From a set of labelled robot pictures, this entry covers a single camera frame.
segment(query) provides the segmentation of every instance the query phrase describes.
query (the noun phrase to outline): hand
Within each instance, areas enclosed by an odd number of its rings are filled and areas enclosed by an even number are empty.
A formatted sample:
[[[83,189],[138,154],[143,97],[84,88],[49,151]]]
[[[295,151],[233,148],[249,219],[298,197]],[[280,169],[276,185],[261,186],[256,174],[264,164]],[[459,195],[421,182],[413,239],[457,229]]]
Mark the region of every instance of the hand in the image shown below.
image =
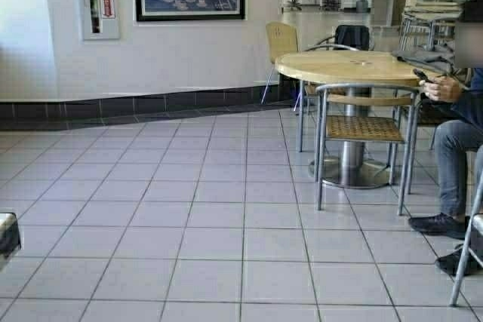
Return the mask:
[[[447,103],[455,103],[459,100],[463,89],[460,83],[452,77],[436,77],[431,78],[435,83],[420,82],[423,86],[423,92],[433,101],[442,101]]]

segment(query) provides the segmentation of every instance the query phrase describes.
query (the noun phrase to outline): black backpack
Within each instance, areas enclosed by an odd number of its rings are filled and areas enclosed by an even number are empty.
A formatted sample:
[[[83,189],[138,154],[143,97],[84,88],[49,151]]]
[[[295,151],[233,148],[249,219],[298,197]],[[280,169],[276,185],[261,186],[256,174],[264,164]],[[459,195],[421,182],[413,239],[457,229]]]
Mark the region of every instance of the black backpack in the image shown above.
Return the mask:
[[[371,34],[366,26],[338,26],[334,42],[357,48],[360,51],[369,51]]]

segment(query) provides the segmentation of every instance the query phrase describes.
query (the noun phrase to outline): table pedestal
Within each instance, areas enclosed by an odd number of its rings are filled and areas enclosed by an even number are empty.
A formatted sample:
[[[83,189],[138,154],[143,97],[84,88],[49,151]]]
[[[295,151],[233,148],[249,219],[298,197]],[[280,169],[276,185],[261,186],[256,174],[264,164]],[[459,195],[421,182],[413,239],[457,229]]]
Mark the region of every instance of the table pedestal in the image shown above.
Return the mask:
[[[370,88],[351,88],[347,96],[370,97]],[[346,105],[345,116],[369,115],[370,107]],[[348,189],[375,189],[389,183],[387,166],[375,160],[364,159],[365,143],[344,142],[339,158],[325,158],[324,183]],[[309,172],[313,175],[314,164]]]
[[[314,173],[314,163],[309,165]],[[339,158],[326,158],[324,184],[345,189],[375,189],[388,185],[389,171],[385,164],[364,160],[359,167],[345,167]]]

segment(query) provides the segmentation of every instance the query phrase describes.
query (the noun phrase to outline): metal table base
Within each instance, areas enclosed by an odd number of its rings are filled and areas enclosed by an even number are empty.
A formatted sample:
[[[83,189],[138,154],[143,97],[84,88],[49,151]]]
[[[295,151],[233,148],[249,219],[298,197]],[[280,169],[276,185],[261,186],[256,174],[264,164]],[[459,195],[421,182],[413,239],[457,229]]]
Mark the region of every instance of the metal table base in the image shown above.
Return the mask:
[[[309,165],[314,175],[314,162]],[[389,184],[389,170],[386,164],[375,160],[364,160],[358,167],[343,167],[339,158],[326,158],[324,184],[345,189],[375,189]]]

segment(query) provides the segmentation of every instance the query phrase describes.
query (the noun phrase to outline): white wall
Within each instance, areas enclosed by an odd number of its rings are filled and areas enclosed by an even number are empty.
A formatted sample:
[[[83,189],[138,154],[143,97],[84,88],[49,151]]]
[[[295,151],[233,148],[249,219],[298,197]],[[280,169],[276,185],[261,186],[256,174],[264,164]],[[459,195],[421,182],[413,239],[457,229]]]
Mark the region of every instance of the white wall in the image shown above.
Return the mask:
[[[47,0],[0,0],[0,101],[56,97]]]
[[[118,0],[120,41],[82,42],[75,0],[48,0],[61,99],[248,87],[269,71],[265,25],[281,0],[247,0],[245,21],[139,24]]]

